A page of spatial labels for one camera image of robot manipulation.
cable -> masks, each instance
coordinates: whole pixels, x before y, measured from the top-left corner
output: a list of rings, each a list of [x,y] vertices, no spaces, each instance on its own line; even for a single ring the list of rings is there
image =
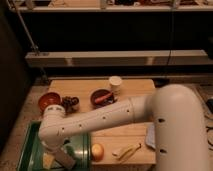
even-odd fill
[[[166,61],[166,65],[164,68],[164,76],[165,79],[167,79],[168,76],[168,66],[169,66],[169,62],[171,60],[172,57],[172,48],[173,48],[173,41],[174,41],[174,11],[173,11],[173,7],[171,7],[171,31],[170,31],[170,40],[169,40],[169,57],[167,58]]]
[[[206,130],[207,133],[210,132],[210,131],[213,131],[213,127],[207,126],[206,129],[207,129],[207,130]],[[208,139],[208,144],[210,145],[209,150],[213,151],[213,142],[211,142],[211,141]]]
[[[28,37],[28,39],[29,39],[29,41],[30,41],[30,43],[32,45],[32,49],[34,50],[36,55],[39,55],[38,46],[34,43],[34,41],[32,39],[32,36],[30,35],[30,32],[29,32],[29,30],[28,30],[28,28],[27,28],[27,26],[26,26],[26,24],[24,22],[24,19],[23,19],[22,15],[21,15],[21,13],[20,13],[20,11],[19,11],[19,9],[18,9],[18,7],[17,7],[17,5],[15,3],[15,0],[12,0],[12,3],[13,3],[13,6],[15,8],[15,11],[16,11],[18,17],[19,17],[19,20],[21,21],[21,24],[22,24],[22,26],[23,26],[23,28],[25,30],[25,33],[26,33],[26,35],[27,35],[27,37]]]

dark wall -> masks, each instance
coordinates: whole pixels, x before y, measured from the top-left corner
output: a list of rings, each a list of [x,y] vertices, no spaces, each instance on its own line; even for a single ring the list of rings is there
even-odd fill
[[[8,17],[29,51],[16,14]],[[24,13],[23,17],[41,51],[202,49],[213,36],[213,11]]]
[[[16,14],[8,14],[19,40],[29,49]],[[41,51],[169,49],[171,14],[23,13]]]
[[[24,53],[10,28],[4,12],[5,4],[0,3],[0,151],[30,88],[29,70]]]

wooden table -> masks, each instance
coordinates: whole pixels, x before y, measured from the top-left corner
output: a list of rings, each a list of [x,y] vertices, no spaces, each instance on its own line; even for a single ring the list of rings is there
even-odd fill
[[[80,99],[78,113],[93,110],[90,103],[90,95],[97,89],[109,89],[108,80],[54,80],[49,91],[57,92],[64,96],[77,96]],[[152,80],[149,79],[124,79],[121,92],[116,96],[118,101],[127,97],[143,95],[155,91]],[[93,165],[116,165],[118,162],[112,156],[112,151],[131,144],[142,144],[131,158],[123,164],[154,164],[155,152],[146,147],[144,139],[146,129],[150,123],[139,123],[105,129],[91,133],[92,143],[101,143],[104,146],[105,155],[102,161],[92,162]]]

white cup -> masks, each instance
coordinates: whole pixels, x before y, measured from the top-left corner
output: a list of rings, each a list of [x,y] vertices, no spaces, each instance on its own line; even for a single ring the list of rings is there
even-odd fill
[[[109,77],[109,84],[111,91],[114,94],[119,94],[121,90],[122,78],[119,76],[111,76]]]

wooden bowl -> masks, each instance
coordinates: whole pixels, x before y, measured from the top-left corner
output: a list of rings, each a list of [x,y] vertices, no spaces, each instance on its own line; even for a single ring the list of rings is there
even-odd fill
[[[57,105],[61,104],[61,97],[58,93],[55,92],[46,93],[43,96],[41,96],[40,99],[38,100],[38,106],[42,113],[44,112],[47,106],[53,104]]]

